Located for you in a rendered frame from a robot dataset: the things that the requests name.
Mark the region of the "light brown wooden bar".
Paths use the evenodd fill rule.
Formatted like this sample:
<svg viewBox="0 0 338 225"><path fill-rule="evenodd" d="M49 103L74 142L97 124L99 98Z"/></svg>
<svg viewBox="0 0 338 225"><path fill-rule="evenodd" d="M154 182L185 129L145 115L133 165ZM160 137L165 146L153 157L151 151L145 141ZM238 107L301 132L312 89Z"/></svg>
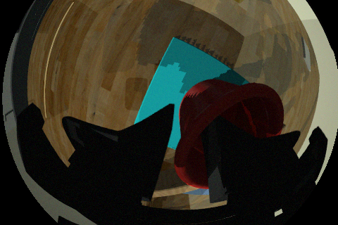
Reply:
<svg viewBox="0 0 338 225"><path fill-rule="evenodd" d="M287 125L282 124L281 135L285 133L285 127L287 127ZM198 189L194 186L187 185L184 181L181 181L177 172L175 172L175 168L161 171L160 175L158 175L158 181L156 184L152 198L177 195Z"/></svg>

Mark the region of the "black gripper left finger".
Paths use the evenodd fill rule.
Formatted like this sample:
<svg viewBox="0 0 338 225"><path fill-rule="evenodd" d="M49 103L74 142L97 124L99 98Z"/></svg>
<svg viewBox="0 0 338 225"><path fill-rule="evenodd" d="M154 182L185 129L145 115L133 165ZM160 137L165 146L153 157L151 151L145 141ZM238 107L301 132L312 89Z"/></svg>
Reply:
<svg viewBox="0 0 338 225"><path fill-rule="evenodd" d="M74 149L129 174L144 202L151 202L172 134L170 103L126 129L113 130L67 116L62 126Z"/></svg>

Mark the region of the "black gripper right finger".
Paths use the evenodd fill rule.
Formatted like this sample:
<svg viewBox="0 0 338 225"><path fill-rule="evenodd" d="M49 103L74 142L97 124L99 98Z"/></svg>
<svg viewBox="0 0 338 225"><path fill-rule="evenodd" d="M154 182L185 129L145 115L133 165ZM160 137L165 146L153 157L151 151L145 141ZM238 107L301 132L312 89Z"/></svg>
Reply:
<svg viewBox="0 0 338 225"><path fill-rule="evenodd" d="M268 158L294 147L299 135L296 130L260 139L218 115L201 132L210 203L227 200Z"/></svg>

